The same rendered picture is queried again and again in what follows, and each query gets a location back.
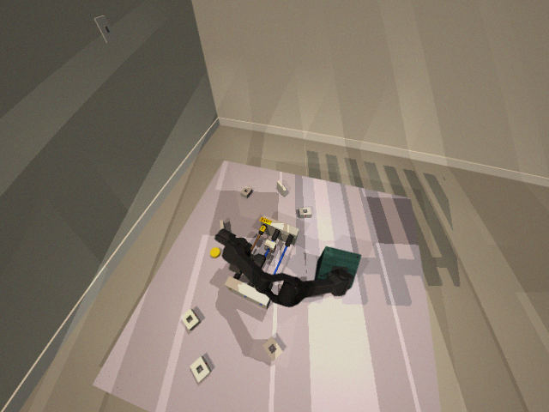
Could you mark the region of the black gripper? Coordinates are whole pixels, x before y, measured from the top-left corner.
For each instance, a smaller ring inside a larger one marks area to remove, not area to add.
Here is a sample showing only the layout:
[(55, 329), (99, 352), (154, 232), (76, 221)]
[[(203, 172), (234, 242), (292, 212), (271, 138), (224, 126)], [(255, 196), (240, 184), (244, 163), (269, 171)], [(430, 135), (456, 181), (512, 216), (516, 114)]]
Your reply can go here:
[(248, 253), (246, 253), (246, 255), (260, 268), (262, 269), (265, 261), (266, 261), (266, 257), (261, 255), (261, 254), (256, 254), (256, 255), (253, 255), (251, 254), (251, 251), (252, 250), (249, 250)]

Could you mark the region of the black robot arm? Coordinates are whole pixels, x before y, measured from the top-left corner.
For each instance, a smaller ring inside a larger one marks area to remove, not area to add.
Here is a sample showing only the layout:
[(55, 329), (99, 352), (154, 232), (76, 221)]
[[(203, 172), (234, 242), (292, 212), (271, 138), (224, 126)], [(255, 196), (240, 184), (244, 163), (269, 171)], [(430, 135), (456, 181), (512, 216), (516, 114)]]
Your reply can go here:
[[(297, 276), (288, 274), (270, 275), (262, 271), (246, 253), (252, 247), (245, 238), (236, 238), (236, 235), (222, 228), (214, 240), (224, 245), (221, 257), (230, 264), (228, 269), (244, 274), (255, 286), (255, 290), (280, 306), (296, 306), (305, 298), (322, 294), (342, 296), (346, 294), (353, 281), (353, 275), (347, 273), (347, 267), (332, 266), (326, 279), (301, 281)], [(334, 267), (334, 268), (333, 268)], [(278, 295), (268, 287), (271, 282), (284, 281)]]

